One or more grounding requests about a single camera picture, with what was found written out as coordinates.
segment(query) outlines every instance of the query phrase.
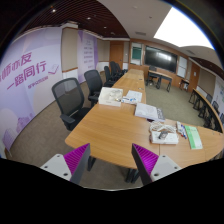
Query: conference table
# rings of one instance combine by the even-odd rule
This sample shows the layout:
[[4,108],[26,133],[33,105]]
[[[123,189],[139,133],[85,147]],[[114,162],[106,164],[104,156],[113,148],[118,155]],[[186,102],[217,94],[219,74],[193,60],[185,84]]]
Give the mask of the conference table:
[[[143,71],[131,69],[112,88],[142,92],[146,103]],[[157,155],[168,155],[181,168],[203,163],[215,157],[224,148],[222,133],[196,126],[203,149],[192,150],[188,139],[180,136],[176,145],[150,142],[150,124],[145,118],[134,115],[136,105],[121,103],[120,107],[97,103],[65,139],[67,145],[78,148],[90,143],[91,157],[118,166],[137,170],[131,153],[132,143],[140,145]],[[165,124],[176,126],[176,121],[166,119]]]
[[149,71],[148,71],[148,79],[147,79],[147,82],[146,82],[146,86],[148,86],[149,78],[150,78],[150,77],[154,77],[154,76],[159,78],[159,80],[158,80],[158,82],[157,82],[157,84],[156,84],[156,88],[157,88],[157,89],[160,89],[162,79],[164,79],[164,80],[168,80],[168,81],[169,81],[169,84],[168,84],[168,86],[167,86],[167,88],[166,88],[167,91],[169,92],[169,91],[170,91],[170,86],[171,86],[171,83],[172,83],[173,78],[170,77],[169,75],[165,75],[165,74],[163,74],[163,73],[161,73],[161,72],[156,72],[156,71],[149,70]]

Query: television screen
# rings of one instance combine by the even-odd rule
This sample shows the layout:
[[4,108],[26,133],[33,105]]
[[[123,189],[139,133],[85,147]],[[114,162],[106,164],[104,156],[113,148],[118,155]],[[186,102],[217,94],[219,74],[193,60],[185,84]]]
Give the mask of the television screen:
[[177,55],[157,48],[146,46],[145,64],[163,68],[176,73]]

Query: book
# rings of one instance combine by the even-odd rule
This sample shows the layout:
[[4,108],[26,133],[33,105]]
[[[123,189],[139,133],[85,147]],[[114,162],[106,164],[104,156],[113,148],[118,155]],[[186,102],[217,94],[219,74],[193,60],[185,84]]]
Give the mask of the book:
[[135,116],[144,117],[150,120],[164,122],[165,117],[161,108],[157,108],[144,103],[137,103]]
[[185,125],[185,130],[191,145],[191,149],[202,149],[201,139],[196,127]]

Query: window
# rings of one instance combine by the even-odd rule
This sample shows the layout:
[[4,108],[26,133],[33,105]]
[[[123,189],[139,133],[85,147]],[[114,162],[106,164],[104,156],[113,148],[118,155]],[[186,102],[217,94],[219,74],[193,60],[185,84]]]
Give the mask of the window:
[[132,43],[131,46],[131,63],[136,65],[142,64],[142,44]]

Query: whiteboard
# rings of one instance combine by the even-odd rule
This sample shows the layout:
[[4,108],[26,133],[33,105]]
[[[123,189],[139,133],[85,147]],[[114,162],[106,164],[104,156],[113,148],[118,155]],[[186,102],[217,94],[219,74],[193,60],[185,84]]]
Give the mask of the whiteboard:
[[182,68],[187,68],[187,59],[182,58],[181,56],[179,57],[179,65]]
[[177,75],[182,77],[182,78],[184,78],[185,77],[185,73],[186,73],[186,69],[179,66]]

